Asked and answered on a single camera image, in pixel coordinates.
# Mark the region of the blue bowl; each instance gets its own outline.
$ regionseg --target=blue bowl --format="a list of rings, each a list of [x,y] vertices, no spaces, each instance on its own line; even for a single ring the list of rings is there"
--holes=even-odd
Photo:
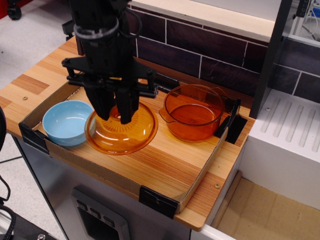
[[[75,146],[86,140],[85,124],[94,109],[83,101],[69,100],[51,107],[42,125],[50,140],[61,146]]]

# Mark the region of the orange glass pot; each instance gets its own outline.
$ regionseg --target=orange glass pot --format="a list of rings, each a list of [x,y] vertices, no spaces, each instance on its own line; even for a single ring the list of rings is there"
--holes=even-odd
[[[225,102],[214,88],[186,84],[167,94],[164,107],[159,113],[176,137],[194,142],[213,135],[219,127],[224,110]]]

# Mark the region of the black cable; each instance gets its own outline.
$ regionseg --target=black cable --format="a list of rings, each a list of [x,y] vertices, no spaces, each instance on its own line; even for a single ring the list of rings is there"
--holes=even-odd
[[[6,121],[5,113],[0,107],[0,151],[2,149],[2,146],[4,145],[6,133],[7,133],[7,121]]]
[[[132,33],[132,34],[130,34],[130,35],[124,34],[124,33],[123,33],[122,31],[120,31],[120,30],[119,30],[119,32],[120,32],[120,34],[121,34],[122,36],[124,36],[124,37],[127,38],[127,39],[135,39],[135,38],[139,37],[139,35],[140,35],[141,31],[142,31],[142,21],[141,21],[140,17],[139,17],[134,11],[132,11],[130,8],[127,8],[127,7],[126,7],[125,10],[126,10],[128,13],[130,13],[131,15],[133,15],[133,16],[138,20],[139,28],[138,28],[138,30],[136,31],[136,33]]]
[[[6,121],[5,113],[2,110],[2,108],[0,107],[0,151],[4,145],[6,133],[7,133],[7,121]],[[0,210],[6,211],[11,216],[10,226],[9,226],[8,230],[6,231],[6,234],[4,235],[2,240],[9,240],[11,238],[12,232],[14,231],[14,227],[16,224],[16,215],[10,208],[4,206],[4,202],[8,201],[10,198],[11,190],[10,190],[9,185],[1,177],[1,175],[0,175],[0,180],[3,182],[3,184],[8,189],[8,194],[7,194],[6,198],[3,198],[0,196]]]
[[[12,160],[20,159],[20,158],[22,158],[22,156],[16,156],[16,157],[10,158],[8,160],[0,161],[0,164],[4,164],[4,163],[10,162]]]
[[[3,197],[0,196],[0,205],[3,205],[3,202],[6,202],[6,201],[9,200],[10,194],[11,194],[11,190],[10,190],[10,187],[9,187],[8,183],[1,177],[1,175],[0,175],[0,180],[3,182],[3,184],[8,189],[8,194],[7,194],[6,198],[3,198]]]
[[[9,240],[11,238],[12,232],[14,231],[14,227],[16,224],[16,215],[10,208],[8,208],[4,205],[0,205],[0,210],[6,211],[11,216],[10,226],[2,239],[2,240]]]

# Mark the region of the robotic arm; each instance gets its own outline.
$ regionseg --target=robotic arm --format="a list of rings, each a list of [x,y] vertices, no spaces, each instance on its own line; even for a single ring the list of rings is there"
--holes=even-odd
[[[134,60],[131,39],[136,38],[142,23],[127,8],[129,0],[69,0],[75,22],[74,33],[80,39],[85,57],[66,58],[70,84],[84,86],[97,115],[109,119],[117,106],[121,123],[131,122],[139,108],[139,96],[155,98],[156,73]],[[130,34],[126,12],[139,22],[137,34]],[[147,84],[138,82],[146,79]]]

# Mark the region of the glass lid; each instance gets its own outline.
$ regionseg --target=glass lid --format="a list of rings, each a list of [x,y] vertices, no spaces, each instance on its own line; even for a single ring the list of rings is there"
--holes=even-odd
[[[114,106],[108,120],[100,118],[94,111],[84,128],[86,140],[93,148],[112,155],[129,154],[142,149],[155,137],[157,130],[157,116],[141,102],[132,121],[127,124],[121,124],[118,108]]]

